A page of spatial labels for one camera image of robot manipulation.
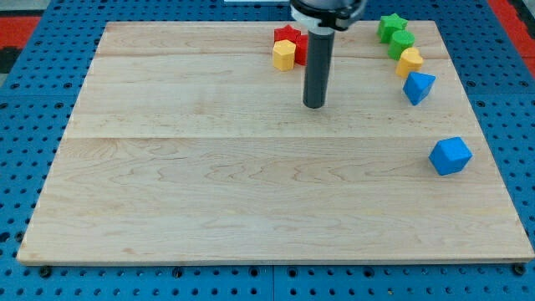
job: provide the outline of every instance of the wooden board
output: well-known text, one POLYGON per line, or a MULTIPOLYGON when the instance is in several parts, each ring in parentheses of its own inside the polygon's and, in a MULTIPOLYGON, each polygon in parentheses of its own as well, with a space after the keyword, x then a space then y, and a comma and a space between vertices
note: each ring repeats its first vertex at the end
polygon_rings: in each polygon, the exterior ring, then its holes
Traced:
POLYGON ((433 22, 410 105, 377 22, 337 34, 328 104, 272 66, 282 23, 109 23, 23 240, 27 265, 412 264, 534 257, 433 22), (434 144, 474 157, 440 177, 434 144))

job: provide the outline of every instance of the blue block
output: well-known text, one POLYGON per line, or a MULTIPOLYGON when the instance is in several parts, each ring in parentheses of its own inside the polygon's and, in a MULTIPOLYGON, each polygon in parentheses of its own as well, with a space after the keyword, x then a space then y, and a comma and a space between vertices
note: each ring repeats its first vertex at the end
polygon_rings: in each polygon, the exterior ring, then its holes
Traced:
POLYGON ((412 105, 419 104, 431 91, 436 76, 429 74, 421 74, 418 72, 410 72, 409 77, 405 81, 403 91, 409 98, 412 105))
POLYGON ((429 155, 439 175, 462 171, 472 154, 461 137, 440 140, 429 155))

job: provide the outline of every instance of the yellow block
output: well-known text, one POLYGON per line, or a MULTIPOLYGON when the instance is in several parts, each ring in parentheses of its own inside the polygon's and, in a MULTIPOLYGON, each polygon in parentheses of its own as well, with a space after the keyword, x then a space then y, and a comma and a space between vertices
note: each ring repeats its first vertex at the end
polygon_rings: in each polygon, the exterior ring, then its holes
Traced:
POLYGON ((401 53, 395 73, 406 79, 410 71, 419 71, 423 64, 424 58, 420 56, 420 50, 414 47, 407 48, 401 53))
POLYGON ((295 48, 295 44, 288 40, 275 42, 275 46, 273 46, 273 67, 281 71, 293 69, 295 48))

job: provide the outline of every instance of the colored block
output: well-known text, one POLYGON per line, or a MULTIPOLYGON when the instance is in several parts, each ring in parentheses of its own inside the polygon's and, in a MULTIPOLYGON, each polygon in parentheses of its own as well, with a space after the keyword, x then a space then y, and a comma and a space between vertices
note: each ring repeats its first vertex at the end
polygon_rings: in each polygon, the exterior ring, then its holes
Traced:
POLYGON ((381 43, 390 43, 392 33, 403 30, 407 27, 409 21, 398 16, 397 13, 392 13, 390 16, 381 16, 377 35, 380 36, 381 43))
POLYGON ((461 137, 440 140, 429 155, 429 160, 439 175, 445 176, 462 171, 472 153, 461 137))
POLYGON ((433 87, 435 79, 436 76, 434 75, 409 72, 409 77, 405 81, 403 91, 412 105, 419 104, 425 97, 427 97, 429 91, 431 91, 431 88, 433 87))
POLYGON ((307 64, 308 35, 298 36, 295 45, 295 63, 304 66, 307 64))
POLYGON ((275 42, 273 46, 273 67, 281 71, 293 69, 295 48, 295 44, 288 40, 275 42))
POLYGON ((406 30, 398 30, 392 33, 390 39, 390 46, 388 47, 388 56, 391 59, 398 60, 401 57, 401 53, 407 48, 412 47, 415 43, 415 35, 406 30))
POLYGON ((293 28, 290 25, 286 25, 283 28, 277 28, 273 30, 273 42, 283 41, 287 39, 288 41, 295 43, 298 39, 298 36, 301 35, 301 31, 293 28))
POLYGON ((424 58, 420 56, 420 50, 411 47, 407 48, 401 53, 400 61, 395 68, 395 73, 400 77, 406 79, 411 71, 420 71, 424 64, 424 58))

